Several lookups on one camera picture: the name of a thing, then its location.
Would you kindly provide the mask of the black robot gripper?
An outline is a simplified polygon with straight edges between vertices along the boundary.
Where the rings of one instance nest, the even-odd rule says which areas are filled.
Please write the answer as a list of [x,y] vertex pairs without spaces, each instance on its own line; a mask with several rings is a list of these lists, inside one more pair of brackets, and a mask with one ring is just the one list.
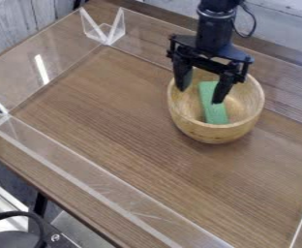
[[218,50],[195,46],[195,36],[172,34],[168,37],[166,57],[172,63],[175,86],[183,92],[191,84],[192,67],[219,75],[211,103],[220,104],[235,82],[243,82],[252,57],[227,43]]

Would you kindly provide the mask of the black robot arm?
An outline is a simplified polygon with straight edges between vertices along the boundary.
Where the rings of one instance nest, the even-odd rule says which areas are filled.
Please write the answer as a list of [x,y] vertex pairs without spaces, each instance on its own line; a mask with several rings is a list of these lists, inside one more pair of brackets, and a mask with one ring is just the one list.
[[171,34],[166,56],[172,63],[174,82],[183,92],[192,80],[192,68],[215,74],[219,77],[211,103],[224,101],[232,86],[246,79],[252,57],[232,45],[232,33],[248,38],[255,30],[243,35],[236,31],[236,7],[250,15],[243,0],[199,0],[195,8],[198,15],[195,34]]

